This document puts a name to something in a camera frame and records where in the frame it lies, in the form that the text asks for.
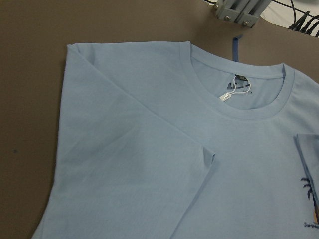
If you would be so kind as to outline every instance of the light blue t-shirt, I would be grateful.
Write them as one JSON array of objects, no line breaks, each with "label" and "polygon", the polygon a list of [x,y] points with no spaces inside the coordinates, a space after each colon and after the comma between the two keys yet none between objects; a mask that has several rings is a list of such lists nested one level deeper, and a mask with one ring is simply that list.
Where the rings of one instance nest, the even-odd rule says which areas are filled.
[{"label": "light blue t-shirt", "polygon": [[[235,74],[249,92],[222,101]],[[189,41],[68,45],[54,185],[33,239],[317,239],[309,134],[319,85],[284,63]]]}]

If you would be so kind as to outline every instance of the brown table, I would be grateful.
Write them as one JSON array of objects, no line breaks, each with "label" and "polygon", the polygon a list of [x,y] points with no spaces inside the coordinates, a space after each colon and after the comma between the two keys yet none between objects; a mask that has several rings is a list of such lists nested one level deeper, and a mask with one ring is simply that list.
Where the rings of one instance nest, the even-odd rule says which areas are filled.
[{"label": "brown table", "polygon": [[239,61],[281,62],[319,80],[319,40],[259,20],[217,20],[201,0],[0,1],[0,238],[31,238],[53,184],[66,45],[188,41]]}]

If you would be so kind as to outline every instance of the white plastic tag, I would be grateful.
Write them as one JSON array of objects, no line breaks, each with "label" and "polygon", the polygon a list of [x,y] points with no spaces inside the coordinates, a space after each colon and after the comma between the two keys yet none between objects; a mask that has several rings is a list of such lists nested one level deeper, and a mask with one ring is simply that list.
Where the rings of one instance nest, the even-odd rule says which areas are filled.
[{"label": "white plastic tag", "polygon": [[229,99],[231,97],[231,94],[229,92],[225,93],[224,95],[220,96],[219,98],[222,100],[222,101],[225,101],[227,99]]}]

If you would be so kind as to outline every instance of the ribbed neckline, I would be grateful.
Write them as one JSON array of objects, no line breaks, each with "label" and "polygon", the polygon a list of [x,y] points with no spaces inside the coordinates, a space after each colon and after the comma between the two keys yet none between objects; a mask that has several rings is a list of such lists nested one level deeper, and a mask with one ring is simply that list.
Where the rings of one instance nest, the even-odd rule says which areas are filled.
[{"label": "ribbed neckline", "polygon": [[[203,86],[192,65],[192,57],[208,67],[232,74],[262,79],[283,78],[283,85],[277,97],[271,103],[263,107],[248,110],[234,108],[221,101]],[[293,68],[285,63],[272,66],[254,66],[234,62],[204,51],[191,44],[190,41],[180,42],[180,60],[188,83],[195,89],[196,93],[205,101],[205,103],[214,111],[219,111],[225,116],[235,119],[260,120],[277,114],[285,106],[295,78]]]}]

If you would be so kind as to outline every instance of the screw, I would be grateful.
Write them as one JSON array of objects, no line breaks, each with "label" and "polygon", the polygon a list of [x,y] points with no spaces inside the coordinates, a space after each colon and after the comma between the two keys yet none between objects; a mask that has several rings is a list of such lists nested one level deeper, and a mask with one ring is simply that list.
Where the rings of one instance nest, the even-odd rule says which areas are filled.
[{"label": "screw", "polygon": [[249,22],[248,21],[244,21],[243,22],[243,26],[248,26]]}]

